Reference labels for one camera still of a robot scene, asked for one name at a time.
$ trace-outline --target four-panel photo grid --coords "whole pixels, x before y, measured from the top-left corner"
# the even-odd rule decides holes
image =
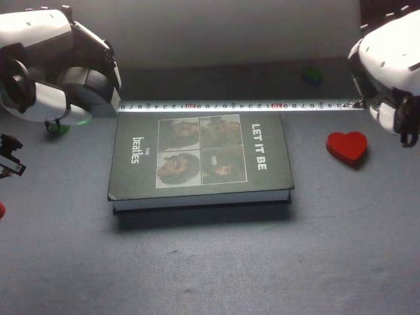
[[[246,182],[240,115],[159,120],[156,188]]]

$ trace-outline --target book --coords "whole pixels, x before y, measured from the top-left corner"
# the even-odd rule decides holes
[[[108,200],[114,211],[291,201],[279,113],[120,112]]]

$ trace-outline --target gray table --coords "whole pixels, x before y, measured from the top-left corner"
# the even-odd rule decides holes
[[[241,81],[239,68],[125,72],[122,94],[353,93],[334,64],[323,64],[320,88],[301,84],[294,64],[247,68],[253,83]],[[297,74],[291,83],[288,73]],[[16,156],[28,166],[22,178],[0,181],[0,313],[418,314],[420,146],[402,149],[365,112],[282,117],[291,205],[115,217],[106,193],[116,120],[51,140],[42,125],[0,112],[0,131],[24,143]],[[357,171],[325,149],[328,134],[353,130],[369,141]]]

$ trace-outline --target ruler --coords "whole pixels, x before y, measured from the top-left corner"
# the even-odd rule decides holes
[[[137,100],[121,101],[119,112],[307,112],[363,110],[356,99],[332,100]]]

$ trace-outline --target red object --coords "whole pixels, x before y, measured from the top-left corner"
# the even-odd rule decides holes
[[[358,131],[331,133],[327,139],[327,150],[336,159],[349,166],[355,166],[368,147],[365,135]]]
[[[0,219],[3,218],[3,215],[6,213],[6,207],[0,202]]]

